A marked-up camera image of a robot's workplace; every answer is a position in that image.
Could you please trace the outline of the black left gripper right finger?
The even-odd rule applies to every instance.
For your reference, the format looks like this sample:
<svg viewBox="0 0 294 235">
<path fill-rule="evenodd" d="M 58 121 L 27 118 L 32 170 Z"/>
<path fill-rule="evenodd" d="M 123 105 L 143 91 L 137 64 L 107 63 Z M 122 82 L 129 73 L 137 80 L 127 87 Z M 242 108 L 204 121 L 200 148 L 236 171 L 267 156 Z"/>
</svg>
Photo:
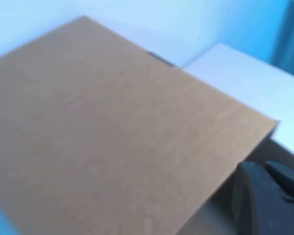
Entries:
<svg viewBox="0 0 294 235">
<path fill-rule="evenodd" d="M 267 162 L 265 169 L 278 185 L 294 198 L 294 169 L 273 161 Z"/>
</svg>

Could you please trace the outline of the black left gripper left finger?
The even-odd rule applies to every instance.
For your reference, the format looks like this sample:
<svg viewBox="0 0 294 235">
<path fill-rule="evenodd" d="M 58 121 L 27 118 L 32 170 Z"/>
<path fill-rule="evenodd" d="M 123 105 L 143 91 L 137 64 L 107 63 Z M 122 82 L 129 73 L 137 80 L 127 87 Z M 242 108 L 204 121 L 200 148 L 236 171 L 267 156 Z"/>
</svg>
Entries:
<svg viewBox="0 0 294 235">
<path fill-rule="evenodd" d="M 278 185 L 265 165 L 237 165 L 232 209 L 240 235 L 294 235 L 294 198 Z"/>
</svg>

